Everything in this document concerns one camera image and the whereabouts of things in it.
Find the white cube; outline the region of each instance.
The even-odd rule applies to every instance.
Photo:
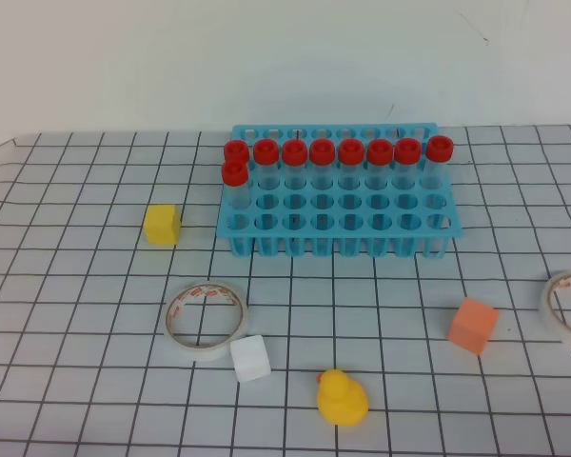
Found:
[[[262,335],[248,336],[231,342],[230,354],[237,381],[240,383],[270,374],[270,363]]]

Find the rubber duck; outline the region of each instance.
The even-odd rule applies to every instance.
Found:
[[[317,377],[317,408],[336,426],[355,426],[368,413],[364,388],[338,369],[329,369]]]

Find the test tube rack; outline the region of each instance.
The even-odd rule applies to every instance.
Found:
[[[232,139],[246,141],[252,155],[254,143],[263,138],[274,139],[280,154],[289,139],[303,140],[310,148],[314,140],[327,138],[338,151],[346,138],[357,138],[364,147],[375,138],[394,145],[401,138],[416,138],[424,154],[427,141],[437,134],[435,124],[240,125],[233,128]],[[361,169],[357,189],[341,189],[336,165],[330,189],[313,188],[308,173],[302,189],[288,189],[282,179],[276,189],[263,190],[257,185],[252,163],[251,204],[246,209],[233,209],[223,193],[217,237],[227,238],[238,257],[250,255],[256,240],[256,249],[264,256],[277,255],[280,250],[290,256],[303,255],[306,250],[327,256],[338,246],[345,256],[365,250],[370,256],[392,251],[398,257],[410,257],[419,251],[424,257],[441,258],[450,239],[462,236],[463,231],[448,173],[440,189],[424,189],[420,183],[423,164],[424,156],[415,185],[409,190],[395,189],[391,180],[384,189],[369,189],[364,183],[365,169]]]

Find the orange cube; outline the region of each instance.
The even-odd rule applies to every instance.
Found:
[[[453,319],[448,340],[480,355],[493,333],[498,318],[499,312],[496,309],[466,298]]]

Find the red cap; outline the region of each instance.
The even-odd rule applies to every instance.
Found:
[[[334,143],[322,138],[311,143],[311,162],[315,165],[330,165],[336,157]]]
[[[354,138],[343,140],[339,145],[339,162],[343,165],[360,165],[364,161],[364,143]]]
[[[368,163],[379,167],[387,165],[393,160],[393,145],[382,138],[368,143]]]
[[[254,161],[258,165],[273,165],[279,160],[279,146],[275,140],[265,138],[254,144]]]
[[[306,163],[306,143],[303,140],[286,141],[282,147],[282,160],[291,167],[304,165]]]
[[[447,136],[432,136],[427,142],[425,157],[432,162],[448,162],[453,156],[454,148],[455,145],[453,144],[453,140]]]
[[[249,146],[244,140],[232,140],[225,144],[225,160],[249,162]]]
[[[404,138],[396,143],[396,162],[415,165],[421,159],[421,143],[414,138]]]
[[[247,165],[239,160],[228,160],[222,164],[222,181],[232,188],[247,182]]]

